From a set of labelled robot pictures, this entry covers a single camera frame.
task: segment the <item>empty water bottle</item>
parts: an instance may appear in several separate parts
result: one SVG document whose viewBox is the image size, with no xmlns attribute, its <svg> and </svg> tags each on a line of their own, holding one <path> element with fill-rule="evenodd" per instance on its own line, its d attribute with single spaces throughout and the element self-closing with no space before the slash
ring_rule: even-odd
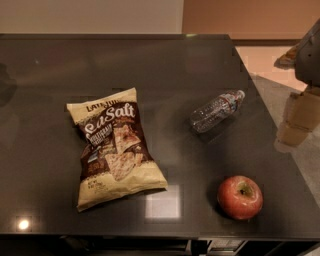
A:
<svg viewBox="0 0 320 256">
<path fill-rule="evenodd" d="M 241 90 L 228 91 L 193 111 L 190 116 L 192 127 L 198 132 L 209 131 L 223 119 L 239 109 L 245 93 Z"/>
</svg>

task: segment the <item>wall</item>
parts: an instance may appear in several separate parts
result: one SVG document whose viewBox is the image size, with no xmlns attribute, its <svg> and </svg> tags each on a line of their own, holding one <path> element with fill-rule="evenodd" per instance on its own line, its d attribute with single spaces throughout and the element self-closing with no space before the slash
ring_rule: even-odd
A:
<svg viewBox="0 0 320 256">
<path fill-rule="evenodd" d="M 318 18 L 319 0 L 185 0 L 182 32 L 300 39 Z"/>
<path fill-rule="evenodd" d="M 1 0 L 0 33 L 181 33 L 183 0 Z"/>
</svg>

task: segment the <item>black table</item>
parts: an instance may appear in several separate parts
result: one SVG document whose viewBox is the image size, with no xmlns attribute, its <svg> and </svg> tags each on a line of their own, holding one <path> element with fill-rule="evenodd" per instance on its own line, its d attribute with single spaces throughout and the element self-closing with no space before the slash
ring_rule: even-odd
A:
<svg viewBox="0 0 320 256">
<path fill-rule="evenodd" d="M 276 127 L 228 36 L 2 35 L 0 63 L 0 234 L 320 239 L 318 206 L 274 149 Z M 169 189 L 78 213 L 85 141 L 65 104 L 132 87 Z M 240 111 L 194 134 L 191 111 L 229 89 L 245 91 Z M 238 174 L 264 194 L 249 222 L 217 205 L 220 182 Z"/>
</svg>

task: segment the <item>red apple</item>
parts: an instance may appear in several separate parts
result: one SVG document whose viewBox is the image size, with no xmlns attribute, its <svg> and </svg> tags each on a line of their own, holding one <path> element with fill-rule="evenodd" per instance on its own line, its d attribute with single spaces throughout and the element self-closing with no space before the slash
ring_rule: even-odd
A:
<svg viewBox="0 0 320 256">
<path fill-rule="evenodd" d="M 245 176 L 232 176 L 221 183 L 218 202 L 231 218 L 246 220 L 261 210 L 263 197 L 259 186 L 253 180 Z"/>
</svg>

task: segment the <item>chip bag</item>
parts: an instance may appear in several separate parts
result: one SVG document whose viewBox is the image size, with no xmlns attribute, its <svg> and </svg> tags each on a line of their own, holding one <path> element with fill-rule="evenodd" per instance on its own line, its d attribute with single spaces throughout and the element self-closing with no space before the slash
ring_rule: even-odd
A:
<svg viewBox="0 0 320 256">
<path fill-rule="evenodd" d="M 148 152 L 135 88 L 67 104 L 67 109 L 88 141 L 81 155 L 79 212 L 142 190 L 168 186 Z"/>
</svg>

